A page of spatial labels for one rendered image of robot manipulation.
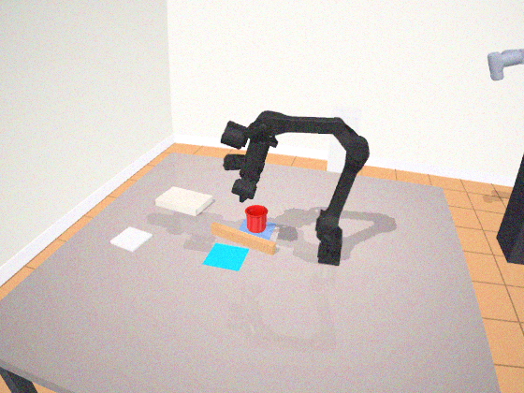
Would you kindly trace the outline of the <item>tan wooden bar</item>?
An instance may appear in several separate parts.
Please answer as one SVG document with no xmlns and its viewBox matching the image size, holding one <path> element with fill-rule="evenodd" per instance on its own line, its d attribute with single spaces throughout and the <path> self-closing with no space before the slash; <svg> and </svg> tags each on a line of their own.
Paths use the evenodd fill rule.
<svg viewBox="0 0 524 393">
<path fill-rule="evenodd" d="M 259 237 L 214 222 L 210 224 L 210 226 L 211 234 L 214 236 L 236 242 L 240 245 L 252 248 L 267 255 L 275 254 L 275 242 L 264 240 Z"/>
</svg>

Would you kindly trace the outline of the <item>cream flat rectangular block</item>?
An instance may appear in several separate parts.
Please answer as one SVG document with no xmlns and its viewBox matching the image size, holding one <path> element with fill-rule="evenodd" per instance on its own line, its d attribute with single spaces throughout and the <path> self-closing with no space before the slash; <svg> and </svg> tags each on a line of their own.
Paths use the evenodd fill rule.
<svg viewBox="0 0 524 393">
<path fill-rule="evenodd" d="M 212 203 L 212 196 L 173 186 L 155 200 L 156 206 L 198 216 Z"/>
</svg>

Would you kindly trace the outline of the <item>white flat square pad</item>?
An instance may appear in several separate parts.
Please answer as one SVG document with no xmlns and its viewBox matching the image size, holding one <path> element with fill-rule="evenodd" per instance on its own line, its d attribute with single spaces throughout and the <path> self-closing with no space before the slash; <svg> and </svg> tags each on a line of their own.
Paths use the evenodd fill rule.
<svg viewBox="0 0 524 393">
<path fill-rule="evenodd" d="M 152 237 L 152 234 L 129 227 L 119 234 L 119 236 L 111 240 L 110 243 L 134 252 L 146 240 Z"/>
</svg>

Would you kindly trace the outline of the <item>red translucent cup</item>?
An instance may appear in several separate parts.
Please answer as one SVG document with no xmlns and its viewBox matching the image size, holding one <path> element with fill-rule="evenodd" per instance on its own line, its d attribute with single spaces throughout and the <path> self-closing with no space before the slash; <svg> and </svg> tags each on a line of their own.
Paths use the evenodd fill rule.
<svg viewBox="0 0 524 393">
<path fill-rule="evenodd" d="M 264 206 L 253 205 L 245 210 L 247 228 L 252 233 L 261 233 L 266 229 L 268 209 Z"/>
</svg>

